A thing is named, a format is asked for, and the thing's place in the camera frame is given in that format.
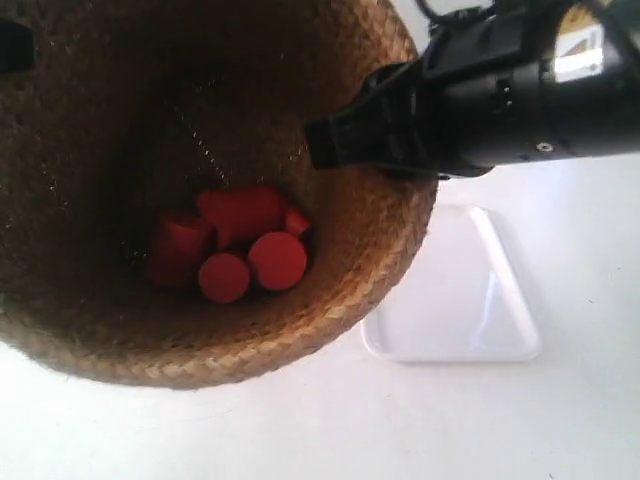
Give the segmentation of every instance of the black object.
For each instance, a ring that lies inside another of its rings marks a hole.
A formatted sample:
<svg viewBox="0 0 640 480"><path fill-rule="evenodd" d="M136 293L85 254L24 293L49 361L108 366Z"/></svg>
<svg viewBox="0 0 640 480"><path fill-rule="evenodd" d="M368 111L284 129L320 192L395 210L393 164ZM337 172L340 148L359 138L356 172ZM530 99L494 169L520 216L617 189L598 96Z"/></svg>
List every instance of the black object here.
<svg viewBox="0 0 640 480"><path fill-rule="evenodd" d="M33 32L0 18L0 75L24 72L34 66Z"/></svg>
<svg viewBox="0 0 640 480"><path fill-rule="evenodd" d="M434 13L449 21L419 59L374 72L350 105L306 126L315 168L478 176L640 150L640 2L502 0L465 12Z"/></svg>

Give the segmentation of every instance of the metal screw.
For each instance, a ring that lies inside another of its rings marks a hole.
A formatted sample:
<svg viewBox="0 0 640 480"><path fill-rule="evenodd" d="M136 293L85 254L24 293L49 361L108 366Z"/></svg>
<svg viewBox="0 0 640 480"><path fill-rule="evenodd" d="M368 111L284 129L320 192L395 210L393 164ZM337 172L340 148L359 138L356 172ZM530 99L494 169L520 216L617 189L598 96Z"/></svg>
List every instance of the metal screw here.
<svg viewBox="0 0 640 480"><path fill-rule="evenodd" d="M553 145L547 142L540 142L538 145L536 145L536 148L541 153L551 153L555 150Z"/></svg>

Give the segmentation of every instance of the woven basket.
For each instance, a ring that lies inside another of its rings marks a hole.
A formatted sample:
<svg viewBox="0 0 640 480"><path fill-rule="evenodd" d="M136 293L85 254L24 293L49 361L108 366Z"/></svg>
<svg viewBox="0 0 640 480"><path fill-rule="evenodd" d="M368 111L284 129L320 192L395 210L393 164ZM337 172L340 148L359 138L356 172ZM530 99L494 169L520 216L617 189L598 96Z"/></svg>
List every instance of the woven basket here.
<svg viewBox="0 0 640 480"><path fill-rule="evenodd" d="M316 173L301 125L409 59L386 0L17 0L37 68L0 83L0 336L54 369L197 388L334 340L399 281L436 182ZM241 306L140 275L159 212L275 185L317 226L292 291Z"/></svg>

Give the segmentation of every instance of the white plastic tray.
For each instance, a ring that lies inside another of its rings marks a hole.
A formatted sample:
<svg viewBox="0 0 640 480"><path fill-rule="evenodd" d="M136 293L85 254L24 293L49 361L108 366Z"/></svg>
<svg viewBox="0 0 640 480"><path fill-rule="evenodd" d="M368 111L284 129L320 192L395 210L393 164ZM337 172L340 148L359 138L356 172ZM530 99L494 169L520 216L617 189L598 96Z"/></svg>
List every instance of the white plastic tray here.
<svg viewBox="0 0 640 480"><path fill-rule="evenodd" d="M423 248L362 333L397 362L520 362L541 350L489 215L474 206L435 208Z"/></svg>

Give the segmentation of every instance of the white table surface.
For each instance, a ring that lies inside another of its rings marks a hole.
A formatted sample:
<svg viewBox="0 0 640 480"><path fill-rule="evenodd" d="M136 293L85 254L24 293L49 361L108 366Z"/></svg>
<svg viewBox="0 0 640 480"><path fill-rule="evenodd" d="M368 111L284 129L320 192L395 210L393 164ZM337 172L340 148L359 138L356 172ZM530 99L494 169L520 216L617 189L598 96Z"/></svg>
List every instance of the white table surface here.
<svg viewBox="0 0 640 480"><path fill-rule="evenodd" d="M640 478L639 178L636 155L443 185L494 214L544 337L529 364L400 366L354 329L274 374L170 392L0 346L0 480Z"/></svg>

